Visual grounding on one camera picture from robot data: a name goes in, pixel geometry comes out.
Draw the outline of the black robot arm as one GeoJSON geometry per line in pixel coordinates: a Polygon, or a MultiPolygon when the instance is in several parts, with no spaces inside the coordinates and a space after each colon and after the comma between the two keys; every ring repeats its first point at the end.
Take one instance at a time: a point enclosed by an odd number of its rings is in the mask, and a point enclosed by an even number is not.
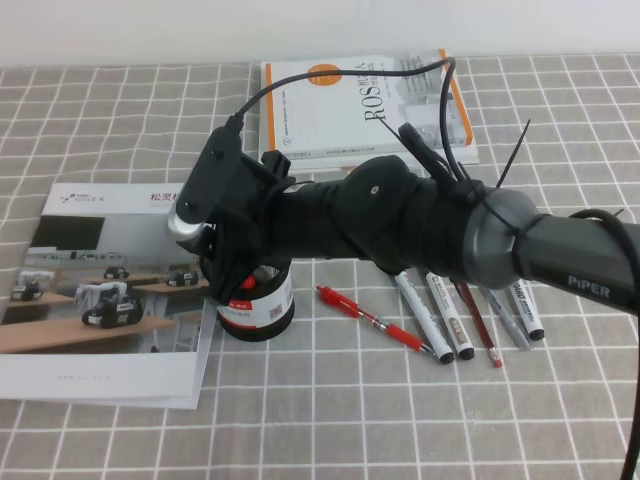
{"type": "Polygon", "coordinates": [[[518,191],[478,181],[448,189],[395,156],[293,190],[277,166],[210,153],[189,185],[216,228],[206,251],[213,263],[358,258],[388,273],[418,268],[496,290],[534,280],[639,310],[639,229],[603,210],[544,215],[518,191]]]}

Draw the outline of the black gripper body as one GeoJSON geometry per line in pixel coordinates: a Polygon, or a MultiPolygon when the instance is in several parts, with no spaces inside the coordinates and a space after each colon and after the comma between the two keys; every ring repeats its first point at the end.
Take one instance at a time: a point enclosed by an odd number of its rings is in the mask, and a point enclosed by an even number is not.
{"type": "Polygon", "coordinates": [[[295,179],[275,154],[263,165],[243,153],[222,158],[213,151],[199,175],[211,183],[208,224],[199,236],[199,257],[210,296],[228,303],[260,265],[284,267],[293,258],[348,258],[350,241],[331,217],[336,182],[308,183],[289,192],[295,179]]]}

